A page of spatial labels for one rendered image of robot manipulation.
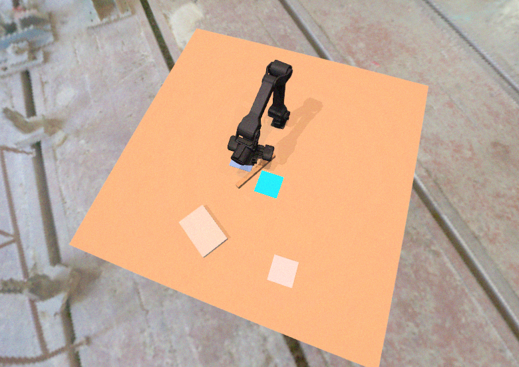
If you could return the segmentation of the pale pink flat rectangular slab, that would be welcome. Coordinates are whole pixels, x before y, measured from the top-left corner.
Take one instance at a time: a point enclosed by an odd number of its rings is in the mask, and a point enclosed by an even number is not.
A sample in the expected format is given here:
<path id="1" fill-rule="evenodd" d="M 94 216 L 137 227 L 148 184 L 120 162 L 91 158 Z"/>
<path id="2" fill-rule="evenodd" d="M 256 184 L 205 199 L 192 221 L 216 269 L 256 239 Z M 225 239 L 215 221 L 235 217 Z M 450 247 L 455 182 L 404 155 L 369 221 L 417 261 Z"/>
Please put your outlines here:
<path id="1" fill-rule="evenodd" d="M 203 205 L 179 221 L 179 224 L 202 257 L 228 240 Z"/>

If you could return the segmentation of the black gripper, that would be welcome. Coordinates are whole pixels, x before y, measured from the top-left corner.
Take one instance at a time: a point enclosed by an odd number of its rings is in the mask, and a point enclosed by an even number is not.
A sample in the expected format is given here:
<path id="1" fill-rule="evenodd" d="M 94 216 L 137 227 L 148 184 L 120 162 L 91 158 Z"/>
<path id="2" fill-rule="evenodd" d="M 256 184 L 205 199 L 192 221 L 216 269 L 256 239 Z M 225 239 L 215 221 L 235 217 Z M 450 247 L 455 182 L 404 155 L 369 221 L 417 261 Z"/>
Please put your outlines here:
<path id="1" fill-rule="evenodd" d="M 234 135 L 230 137 L 227 147 L 228 150 L 233 152 L 238 146 L 238 143 L 234 141 L 235 137 L 236 136 Z M 257 144 L 257 146 L 252 151 L 255 152 L 255 155 L 258 157 L 258 159 L 263 159 L 270 162 L 273 156 L 274 147 L 267 144 L 265 146 Z"/>

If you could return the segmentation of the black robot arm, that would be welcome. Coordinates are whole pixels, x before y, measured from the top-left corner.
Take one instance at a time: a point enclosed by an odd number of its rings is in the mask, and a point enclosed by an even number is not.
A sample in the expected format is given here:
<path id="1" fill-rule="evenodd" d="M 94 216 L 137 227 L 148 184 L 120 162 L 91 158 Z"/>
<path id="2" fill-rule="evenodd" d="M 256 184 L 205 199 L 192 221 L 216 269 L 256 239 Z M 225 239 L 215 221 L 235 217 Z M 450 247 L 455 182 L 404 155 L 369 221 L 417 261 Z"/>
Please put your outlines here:
<path id="1" fill-rule="evenodd" d="M 258 157 L 252 150 L 258 144 L 261 118 L 272 93 L 273 104 L 267 112 L 268 116 L 273 118 L 271 126 L 284 129 L 290 115 L 290 111 L 287 110 L 284 104 L 285 86 L 292 74 L 293 67 L 279 60 L 275 59 L 267 65 L 251 110 L 249 114 L 242 118 L 236 130 L 234 141 L 238 143 L 238 146 L 231 156 L 235 163 L 242 166 L 254 166 L 257 163 Z"/>

